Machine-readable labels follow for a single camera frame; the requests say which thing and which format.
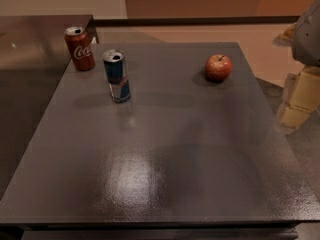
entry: can lid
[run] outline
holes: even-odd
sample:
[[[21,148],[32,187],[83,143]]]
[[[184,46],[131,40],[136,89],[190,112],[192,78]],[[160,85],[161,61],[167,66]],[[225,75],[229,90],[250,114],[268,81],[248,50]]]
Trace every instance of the can lid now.
[[[114,63],[123,60],[124,53],[116,49],[108,50],[103,54],[102,59],[106,62]]]
[[[84,31],[84,28],[83,28],[83,27],[75,26],[75,27],[67,28],[64,33],[65,33],[67,36],[77,36],[77,35],[82,34],[83,31]]]

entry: soda can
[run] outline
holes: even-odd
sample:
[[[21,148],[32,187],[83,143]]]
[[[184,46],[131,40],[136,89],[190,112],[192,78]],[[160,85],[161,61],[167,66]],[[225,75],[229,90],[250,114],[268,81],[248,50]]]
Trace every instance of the soda can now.
[[[89,70],[95,66],[90,41],[83,27],[67,28],[64,39],[77,70]]]
[[[130,98],[127,64],[124,53],[119,50],[108,50],[103,54],[112,100],[122,103]]]

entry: apple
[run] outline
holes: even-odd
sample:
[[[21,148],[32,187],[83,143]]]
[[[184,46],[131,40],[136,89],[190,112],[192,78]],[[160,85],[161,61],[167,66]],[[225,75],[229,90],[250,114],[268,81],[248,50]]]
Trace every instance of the apple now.
[[[206,61],[206,77],[215,82],[224,81],[232,71],[232,62],[229,57],[222,54],[215,54]]]

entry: silver and blue can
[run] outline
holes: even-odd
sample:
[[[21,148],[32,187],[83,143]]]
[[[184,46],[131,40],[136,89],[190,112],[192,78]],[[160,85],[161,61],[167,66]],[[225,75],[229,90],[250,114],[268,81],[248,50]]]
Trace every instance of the silver and blue can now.
[[[122,103],[130,98],[130,87],[127,72],[127,63],[124,53],[119,50],[108,50],[103,54],[112,100]]]

